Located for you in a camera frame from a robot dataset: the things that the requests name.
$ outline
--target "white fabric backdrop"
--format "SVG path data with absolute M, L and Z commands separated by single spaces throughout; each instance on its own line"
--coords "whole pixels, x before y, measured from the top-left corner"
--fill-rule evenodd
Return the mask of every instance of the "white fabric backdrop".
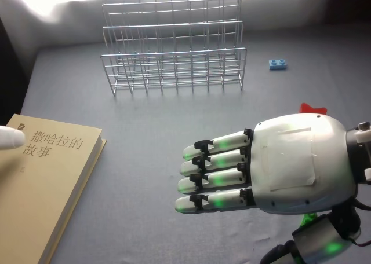
M 0 18 L 27 75 L 41 47 L 103 41 L 103 0 L 0 0 Z M 326 0 L 242 0 L 246 30 L 321 22 Z

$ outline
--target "gray tablecloth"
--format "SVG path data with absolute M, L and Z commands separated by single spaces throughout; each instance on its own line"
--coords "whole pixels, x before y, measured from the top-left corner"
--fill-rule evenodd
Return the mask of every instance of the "gray tablecloth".
M 107 145 L 52 263 L 255 264 L 291 239 L 302 216 L 258 209 L 182 215 L 181 153 L 197 140 L 296 113 L 302 102 L 327 107 L 345 127 L 370 120 L 371 28 L 365 25 L 245 34 L 245 87 L 119 91 L 112 96 L 99 56 L 104 45 L 45 49 L 38 55 L 22 114 L 103 129 Z M 284 58 L 286 71 L 269 71 Z M 371 188 L 359 199 L 371 204 Z M 361 241 L 371 238 L 362 218 Z M 368 263 L 352 247 L 330 263 Z

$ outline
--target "blue toy block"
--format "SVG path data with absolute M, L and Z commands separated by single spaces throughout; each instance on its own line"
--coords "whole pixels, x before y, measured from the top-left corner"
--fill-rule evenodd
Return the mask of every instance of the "blue toy block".
M 285 60 L 270 60 L 269 61 L 269 70 L 285 70 L 287 64 Z

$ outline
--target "beige book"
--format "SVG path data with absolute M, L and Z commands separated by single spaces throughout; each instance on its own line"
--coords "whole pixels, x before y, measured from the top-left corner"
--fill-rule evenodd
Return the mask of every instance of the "beige book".
M 0 151 L 0 263 L 49 263 L 103 149 L 101 129 L 14 115 L 26 144 Z

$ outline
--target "red object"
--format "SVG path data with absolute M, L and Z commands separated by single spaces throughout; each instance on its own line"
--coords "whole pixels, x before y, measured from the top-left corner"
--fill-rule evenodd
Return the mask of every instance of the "red object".
M 300 106 L 299 113 L 318 113 L 319 115 L 325 115 L 327 113 L 326 108 L 312 108 L 307 103 L 302 103 Z

